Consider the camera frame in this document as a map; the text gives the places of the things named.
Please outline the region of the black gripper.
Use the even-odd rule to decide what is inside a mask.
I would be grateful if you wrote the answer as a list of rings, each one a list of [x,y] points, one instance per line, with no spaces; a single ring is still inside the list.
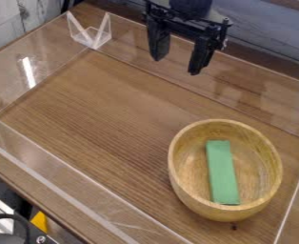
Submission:
[[[145,0],[149,54],[159,61],[170,49],[170,34],[195,40],[187,72],[197,75],[215,50],[227,41],[230,19],[211,5],[213,0]]]

